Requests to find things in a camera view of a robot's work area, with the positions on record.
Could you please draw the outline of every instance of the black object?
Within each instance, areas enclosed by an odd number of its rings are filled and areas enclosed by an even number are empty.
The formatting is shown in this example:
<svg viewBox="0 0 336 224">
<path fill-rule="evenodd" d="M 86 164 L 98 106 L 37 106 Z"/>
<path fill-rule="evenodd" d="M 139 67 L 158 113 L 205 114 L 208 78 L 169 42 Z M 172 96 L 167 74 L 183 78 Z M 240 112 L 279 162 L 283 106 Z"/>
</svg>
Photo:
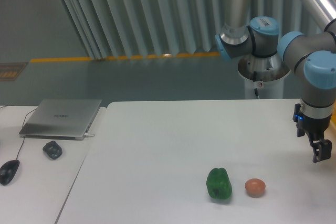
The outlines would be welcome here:
<svg viewBox="0 0 336 224">
<path fill-rule="evenodd" d="M 62 148 L 55 141 L 47 143 L 43 147 L 43 151 L 53 160 L 59 158 L 62 155 Z"/>
<path fill-rule="evenodd" d="M 310 146 L 313 148 L 313 162 L 330 159 L 332 143 L 328 139 L 324 139 L 324 131 L 328 128 L 331 115 L 314 119 L 304 115 L 301 111 L 301 104 L 295 104 L 293 121 L 296 122 L 297 137 L 308 135 Z"/>
<path fill-rule="evenodd" d="M 3 186 L 9 184 L 14 178 L 17 169 L 19 168 L 20 161 L 15 159 L 6 162 L 0 167 L 0 184 Z"/>
</svg>

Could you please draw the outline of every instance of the laptop lid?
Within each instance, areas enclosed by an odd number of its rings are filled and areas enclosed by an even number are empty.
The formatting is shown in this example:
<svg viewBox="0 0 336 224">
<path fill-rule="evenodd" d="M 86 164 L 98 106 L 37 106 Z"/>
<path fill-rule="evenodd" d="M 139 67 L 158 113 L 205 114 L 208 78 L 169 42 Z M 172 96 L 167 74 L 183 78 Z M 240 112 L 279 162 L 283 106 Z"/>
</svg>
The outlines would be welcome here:
<svg viewBox="0 0 336 224">
<path fill-rule="evenodd" d="M 20 137 L 83 140 L 101 100 L 44 99 L 19 132 Z"/>
</svg>

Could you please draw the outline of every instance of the vertical blind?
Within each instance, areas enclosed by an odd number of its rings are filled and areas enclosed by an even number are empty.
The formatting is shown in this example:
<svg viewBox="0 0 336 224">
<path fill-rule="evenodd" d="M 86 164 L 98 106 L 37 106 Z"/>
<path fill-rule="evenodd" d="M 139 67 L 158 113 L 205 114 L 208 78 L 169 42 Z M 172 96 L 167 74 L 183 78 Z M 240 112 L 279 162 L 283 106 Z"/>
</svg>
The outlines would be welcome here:
<svg viewBox="0 0 336 224">
<path fill-rule="evenodd" d="M 224 0 L 64 0 L 92 59 L 216 50 L 224 24 Z M 280 35 L 320 32 L 299 0 L 252 0 L 248 21 L 274 17 Z"/>
</svg>

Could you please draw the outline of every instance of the yellow stripe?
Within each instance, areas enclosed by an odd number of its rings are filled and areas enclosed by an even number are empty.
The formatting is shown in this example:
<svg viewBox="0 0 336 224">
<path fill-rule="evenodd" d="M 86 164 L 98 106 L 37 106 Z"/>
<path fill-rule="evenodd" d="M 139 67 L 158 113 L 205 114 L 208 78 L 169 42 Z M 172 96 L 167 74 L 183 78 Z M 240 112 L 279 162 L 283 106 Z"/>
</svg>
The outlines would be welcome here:
<svg viewBox="0 0 336 224">
<path fill-rule="evenodd" d="M 55 62 L 55 61 L 88 61 L 91 60 L 90 57 L 69 57 L 69 58 L 42 58 L 42 59 L 31 59 L 30 63 L 33 62 Z"/>
<path fill-rule="evenodd" d="M 209 57 L 209 56 L 219 56 L 219 52 L 197 52 L 195 54 L 177 54 L 178 58 L 187 58 L 187 57 Z M 173 57 L 171 54 L 164 55 L 148 55 L 146 59 L 156 59 L 156 58 L 171 58 Z M 143 59 L 141 55 L 133 55 L 131 58 L 127 56 L 108 56 L 102 60 L 128 60 L 128 59 Z M 30 63 L 37 62 L 60 62 L 60 61 L 90 61 L 90 57 L 69 57 L 69 58 L 41 58 L 41 59 L 31 59 Z"/>
</svg>

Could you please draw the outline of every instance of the blue joint cap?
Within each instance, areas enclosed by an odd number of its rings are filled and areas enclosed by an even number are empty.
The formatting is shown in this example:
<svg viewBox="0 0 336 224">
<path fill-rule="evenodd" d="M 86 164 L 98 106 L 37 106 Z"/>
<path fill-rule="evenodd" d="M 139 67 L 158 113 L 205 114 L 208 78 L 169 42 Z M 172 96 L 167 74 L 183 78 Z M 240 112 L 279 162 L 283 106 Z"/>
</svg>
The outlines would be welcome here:
<svg viewBox="0 0 336 224">
<path fill-rule="evenodd" d="M 313 52 L 304 63 L 303 73 L 319 89 L 336 88 L 336 54 L 329 51 Z"/>
<path fill-rule="evenodd" d="M 292 42 L 292 40 L 294 40 L 296 37 L 300 36 L 300 35 L 304 35 L 303 33 L 299 32 L 299 31 L 291 31 L 287 34 L 285 34 L 279 44 L 278 44 L 278 55 L 282 58 L 282 60 L 284 60 L 283 56 L 285 54 L 285 51 L 288 47 L 288 45 Z"/>
<path fill-rule="evenodd" d="M 261 34 L 279 36 L 279 24 L 271 17 L 255 17 L 251 20 L 250 27 Z"/>
<path fill-rule="evenodd" d="M 220 53 L 221 58 L 223 60 L 231 60 L 231 57 L 229 56 L 229 54 L 225 50 L 225 47 L 223 46 L 223 43 L 222 43 L 222 40 L 219 34 L 216 34 L 215 39 L 216 39 L 216 45 L 218 48 L 218 52 Z"/>
</svg>

